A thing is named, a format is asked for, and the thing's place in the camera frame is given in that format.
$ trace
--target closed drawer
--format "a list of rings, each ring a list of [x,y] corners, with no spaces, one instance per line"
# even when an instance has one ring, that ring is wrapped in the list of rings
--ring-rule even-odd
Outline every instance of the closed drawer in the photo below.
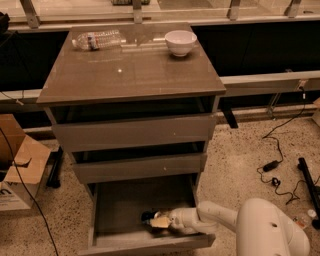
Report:
[[[67,152],[208,141],[213,114],[54,125],[52,130]]]
[[[74,164],[73,170],[80,183],[98,183],[199,173],[204,170],[206,159],[207,155],[204,153],[145,157]]]
[[[215,236],[154,230],[144,211],[194,207],[190,175],[100,183],[94,199],[89,248],[80,255],[154,255],[209,247]]]

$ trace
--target cardboard box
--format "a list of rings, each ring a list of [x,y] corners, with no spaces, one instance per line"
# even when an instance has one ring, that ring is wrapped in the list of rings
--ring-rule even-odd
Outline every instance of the cardboard box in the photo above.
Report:
[[[36,196],[51,150],[26,135],[11,114],[0,115],[0,170],[8,170],[0,182],[0,211],[30,209],[33,200],[24,188],[21,178],[33,197]]]
[[[316,122],[317,125],[320,126],[320,98],[313,102],[316,105],[317,110],[313,114],[312,119]]]

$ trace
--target bottle label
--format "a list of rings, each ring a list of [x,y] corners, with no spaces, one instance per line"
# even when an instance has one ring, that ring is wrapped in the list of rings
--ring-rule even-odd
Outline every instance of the bottle label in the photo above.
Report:
[[[91,51],[99,49],[97,37],[95,36],[94,32],[88,33],[88,45]]]

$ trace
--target tile floor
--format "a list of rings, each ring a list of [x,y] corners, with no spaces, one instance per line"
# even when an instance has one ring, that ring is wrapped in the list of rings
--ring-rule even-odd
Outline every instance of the tile floor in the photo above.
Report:
[[[285,112],[285,115],[275,113],[276,116],[282,116],[277,120],[270,120],[264,113],[259,118],[250,112],[243,113],[236,115],[238,129],[231,129],[221,113],[218,114],[219,122],[208,148],[207,165],[198,187],[199,199],[212,200],[236,210],[246,199],[260,197],[276,204],[290,217],[312,208],[303,183],[296,192],[300,200],[286,205],[290,196],[276,195],[274,187],[262,183],[256,172],[258,167],[280,157],[275,142],[262,140],[262,137],[295,115],[295,112]],[[278,192],[293,191],[297,181],[303,178],[297,169],[299,157],[306,159],[314,180],[320,175],[320,127],[310,115],[294,119],[277,129],[273,135],[280,140],[284,161],[265,178],[276,176],[282,181]],[[45,140],[43,143],[52,149],[57,147],[54,140]],[[59,255],[73,256],[87,248],[92,202],[73,174],[67,156],[63,158],[61,170],[61,187],[47,188],[46,173],[37,201],[47,218]],[[320,255],[320,231],[308,227],[306,233],[312,247],[310,256]],[[236,239],[231,231],[220,226],[216,236],[210,248],[170,255],[236,255]],[[0,255],[54,255],[43,219],[35,207],[31,210],[0,212]]]

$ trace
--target bottle cap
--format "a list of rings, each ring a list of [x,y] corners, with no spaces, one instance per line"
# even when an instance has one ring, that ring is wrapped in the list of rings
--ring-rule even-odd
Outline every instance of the bottle cap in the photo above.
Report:
[[[312,210],[312,209],[308,210],[308,215],[309,215],[311,218],[317,217],[317,213],[316,213],[314,210]]]

